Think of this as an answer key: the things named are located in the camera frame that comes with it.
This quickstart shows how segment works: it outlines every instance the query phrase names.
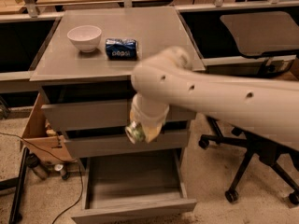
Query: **floor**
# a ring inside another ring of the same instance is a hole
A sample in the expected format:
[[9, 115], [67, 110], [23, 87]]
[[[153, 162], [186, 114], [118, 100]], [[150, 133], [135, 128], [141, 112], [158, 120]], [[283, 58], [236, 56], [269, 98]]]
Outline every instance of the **floor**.
[[[291, 73], [283, 79], [295, 79]], [[8, 119], [0, 120], [1, 133], [21, 135], [28, 120], [30, 108], [15, 109]], [[231, 127], [220, 124], [225, 134]], [[298, 223], [299, 209], [288, 200], [292, 189], [288, 187], [269, 167], [254, 156], [243, 176], [237, 191], [237, 203], [228, 203], [224, 192], [229, 188], [245, 150], [239, 147], [210, 144], [207, 150], [197, 142], [202, 133], [212, 133], [206, 118], [200, 114], [191, 125], [191, 138], [184, 153], [181, 171], [188, 196], [197, 200], [193, 212], [167, 217], [153, 217], [123, 224], [192, 224], [192, 223]], [[0, 134], [0, 180], [18, 175], [21, 161], [19, 139]], [[289, 156], [281, 156], [279, 164], [299, 183], [297, 172]], [[75, 203], [81, 191], [81, 182], [76, 165], [70, 167], [71, 176], [63, 181], [58, 173], [52, 172], [45, 181], [31, 170], [27, 171], [21, 200], [21, 223], [39, 224], [52, 221], [65, 208]], [[0, 192], [0, 223], [8, 223], [14, 189]], [[58, 218], [55, 223], [74, 224], [71, 219], [81, 208], [81, 202]]]

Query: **bowl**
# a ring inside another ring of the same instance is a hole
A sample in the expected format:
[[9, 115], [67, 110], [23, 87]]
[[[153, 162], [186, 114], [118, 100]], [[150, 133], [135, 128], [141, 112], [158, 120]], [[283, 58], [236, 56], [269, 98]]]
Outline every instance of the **bowl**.
[[67, 33], [71, 43], [82, 52], [94, 51], [100, 43], [101, 36], [102, 30], [91, 25], [78, 26]]

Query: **closed drawer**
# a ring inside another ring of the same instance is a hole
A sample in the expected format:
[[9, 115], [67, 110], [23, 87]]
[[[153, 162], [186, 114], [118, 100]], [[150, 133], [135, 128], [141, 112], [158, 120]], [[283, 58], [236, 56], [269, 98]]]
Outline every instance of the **closed drawer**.
[[90, 158], [78, 224], [192, 211], [174, 150]]
[[73, 158], [86, 158], [186, 147], [188, 140], [189, 131], [178, 130], [161, 133], [149, 144], [142, 142], [133, 145], [126, 135], [118, 135], [66, 140], [65, 145]]
[[[129, 123], [131, 101], [110, 100], [73, 104], [43, 105], [55, 131], [75, 131], [93, 128], [125, 126]], [[195, 119], [195, 113], [172, 106], [167, 121]]]

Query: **metal can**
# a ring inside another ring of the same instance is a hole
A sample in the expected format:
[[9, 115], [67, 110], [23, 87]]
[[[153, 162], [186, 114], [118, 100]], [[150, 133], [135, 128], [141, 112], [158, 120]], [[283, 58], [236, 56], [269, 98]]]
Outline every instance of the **metal can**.
[[134, 39], [108, 38], [106, 54], [110, 59], [135, 59], [138, 44]]

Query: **white robotic arm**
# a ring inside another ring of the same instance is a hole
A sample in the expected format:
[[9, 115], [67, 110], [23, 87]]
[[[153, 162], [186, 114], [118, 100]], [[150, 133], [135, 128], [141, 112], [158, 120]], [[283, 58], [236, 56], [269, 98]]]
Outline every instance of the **white robotic arm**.
[[137, 91], [126, 127], [130, 140], [154, 139], [169, 105], [178, 105], [299, 150], [299, 83], [194, 73], [188, 54], [177, 47], [134, 69]]

